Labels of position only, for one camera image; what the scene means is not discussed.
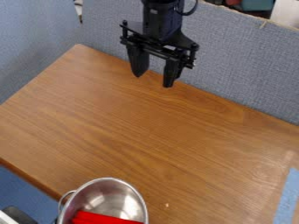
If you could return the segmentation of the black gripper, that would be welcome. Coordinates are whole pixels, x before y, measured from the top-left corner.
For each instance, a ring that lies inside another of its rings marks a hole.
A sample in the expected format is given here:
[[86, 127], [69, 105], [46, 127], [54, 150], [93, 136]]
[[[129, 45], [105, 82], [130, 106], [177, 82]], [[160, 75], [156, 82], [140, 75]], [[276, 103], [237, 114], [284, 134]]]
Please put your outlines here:
[[130, 70], [140, 77], [149, 67], [149, 56], [166, 60], [162, 69], [162, 86], [170, 88], [180, 77], [182, 67], [193, 68], [198, 44], [177, 30], [166, 40], [144, 34], [141, 22], [122, 21], [120, 43], [125, 46]]

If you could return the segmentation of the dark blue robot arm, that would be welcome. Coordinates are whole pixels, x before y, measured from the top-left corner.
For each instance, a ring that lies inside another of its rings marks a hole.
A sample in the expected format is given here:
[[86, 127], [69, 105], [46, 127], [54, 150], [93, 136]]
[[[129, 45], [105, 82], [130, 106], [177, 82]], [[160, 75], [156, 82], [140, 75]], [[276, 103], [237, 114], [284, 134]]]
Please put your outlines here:
[[141, 0], [142, 21], [122, 21], [120, 43], [125, 46], [130, 70], [140, 77], [149, 67], [149, 56], [165, 61], [162, 86], [170, 88], [182, 69], [193, 68], [198, 44], [181, 31], [182, 18], [196, 10], [198, 1], [184, 12], [184, 0]]

